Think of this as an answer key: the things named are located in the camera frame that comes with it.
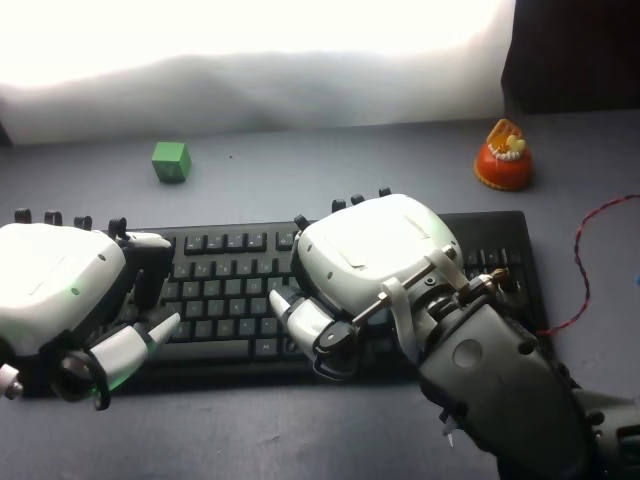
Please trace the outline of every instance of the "bright light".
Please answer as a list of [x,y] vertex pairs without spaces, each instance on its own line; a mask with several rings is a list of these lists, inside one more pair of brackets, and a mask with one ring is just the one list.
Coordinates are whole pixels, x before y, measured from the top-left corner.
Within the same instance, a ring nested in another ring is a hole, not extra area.
[[0,85],[52,86],[182,55],[429,53],[467,44],[505,3],[0,0]]

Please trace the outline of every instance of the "white backdrop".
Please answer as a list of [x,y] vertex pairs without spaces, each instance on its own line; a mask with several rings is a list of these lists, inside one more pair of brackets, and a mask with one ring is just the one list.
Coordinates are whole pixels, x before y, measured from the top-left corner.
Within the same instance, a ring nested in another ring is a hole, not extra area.
[[33,144],[497,116],[514,8],[0,0],[0,122]]

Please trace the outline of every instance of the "orange toy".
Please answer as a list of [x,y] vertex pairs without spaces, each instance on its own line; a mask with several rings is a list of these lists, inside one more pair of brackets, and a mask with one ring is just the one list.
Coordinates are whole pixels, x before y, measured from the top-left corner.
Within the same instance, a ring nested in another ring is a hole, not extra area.
[[482,183],[498,190],[522,190],[529,185],[533,167],[522,130],[500,120],[480,148],[474,171]]

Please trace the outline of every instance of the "spacebar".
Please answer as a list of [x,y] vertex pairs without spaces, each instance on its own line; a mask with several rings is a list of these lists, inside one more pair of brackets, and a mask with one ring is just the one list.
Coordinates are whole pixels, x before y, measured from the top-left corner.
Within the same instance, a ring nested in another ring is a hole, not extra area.
[[161,345],[149,360],[153,362],[248,357],[249,340],[227,340],[224,342],[169,343]]

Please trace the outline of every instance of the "metal rod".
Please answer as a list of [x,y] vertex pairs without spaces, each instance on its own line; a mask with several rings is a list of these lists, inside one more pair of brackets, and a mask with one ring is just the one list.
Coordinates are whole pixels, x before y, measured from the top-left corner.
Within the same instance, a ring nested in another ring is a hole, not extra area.
[[[442,252],[447,257],[449,257],[451,260],[455,260],[456,251],[451,245],[446,245],[442,249]],[[420,270],[417,273],[414,273],[409,278],[407,278],[404,282],[402,282],[402,286],[404,287],[405,290],[408,289],[408,288],[413,287],[416,283],[418,283],[418,281],[420,279],[426,277],[431,272],[433,272],[435,269],[436,269],[436,266],[433,265],[432,263],[429,263],[422,270]],[[351,323],[355,327],[361,327],[373,315],[375,315],[380,310],[382,310],[383,308],[388,307],[388,306],[389,306],[389,297],[387,296],[386,293],[380,293],[380,295],[378,295],[378,300],[375,303],[373,303],[371,306],[367,307],[362,313],[360,313],[360,315],[358,315],[356,318],[354,318]]]

